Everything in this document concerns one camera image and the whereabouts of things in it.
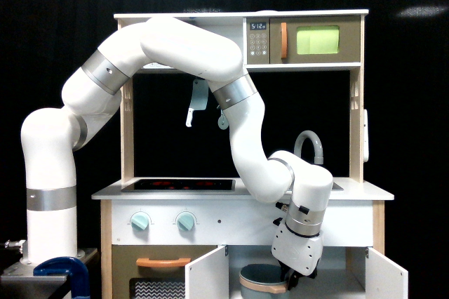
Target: microwave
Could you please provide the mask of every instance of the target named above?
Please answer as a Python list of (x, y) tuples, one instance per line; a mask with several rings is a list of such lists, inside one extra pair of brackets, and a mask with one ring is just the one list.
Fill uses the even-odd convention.
[(248, 65), (360, 62), (357, 15), (246, 18)]

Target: pot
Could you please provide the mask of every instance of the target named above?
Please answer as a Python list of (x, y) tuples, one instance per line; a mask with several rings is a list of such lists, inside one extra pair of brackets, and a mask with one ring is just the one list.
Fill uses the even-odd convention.
[(243, 299), (288, 299), (287, 281), (281, 278), (281, 267), (249, 264), (240, 271)]

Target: oven window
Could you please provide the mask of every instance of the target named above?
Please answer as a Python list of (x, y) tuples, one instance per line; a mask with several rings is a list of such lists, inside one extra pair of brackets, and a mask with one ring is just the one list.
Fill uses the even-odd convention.
[(298, 55), (328, 55), (338, 53), (340, 28), (337, 25), (298, 27), (296, 49)]
[(184, 279), (131, 278), (130, 299), (185, 299)]

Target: control panel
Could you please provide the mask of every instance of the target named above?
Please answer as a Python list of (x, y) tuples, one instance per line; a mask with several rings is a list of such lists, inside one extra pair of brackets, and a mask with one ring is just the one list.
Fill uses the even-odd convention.
[(269, 19), (246, 20), (248, 64), (269, 64)]
[[(274, 204), (252, 197), (226, 201), (184, 197), (112, 200), (112, 244), (271, 246), (278, 228), (274, 221), (285, 217)], [(331, 200), (321, 227), (324, 245), (372, 246), (373, 229), (368, 225), (372, 222), (372, 201)]]

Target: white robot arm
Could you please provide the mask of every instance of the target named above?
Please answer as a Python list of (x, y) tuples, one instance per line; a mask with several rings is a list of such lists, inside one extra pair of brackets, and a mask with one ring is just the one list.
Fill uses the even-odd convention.
[[(22, 147), (27, 171), (29, 260), (41, 263), (60, 255), (76, 255), (72, 151), (83, 147), (106, 124), (119, 108), (119, 89), (150, 62), (208, 81), (229, 121), (235, 167), (258, 201), (274, 203), (293, 189), (272, 252), (283, 264), (310, 275), (321, 257), (319, 232), (332, 175), (289, 152), (279, 151), (266, 158), (260, 139), (264, 103), (243, 66), (239, 47), (169, 16), (115, 32), (67, 80), (62, 109), (41, 109), (25, 120)], [(308, 246), (313, 247), (313, 254)]]

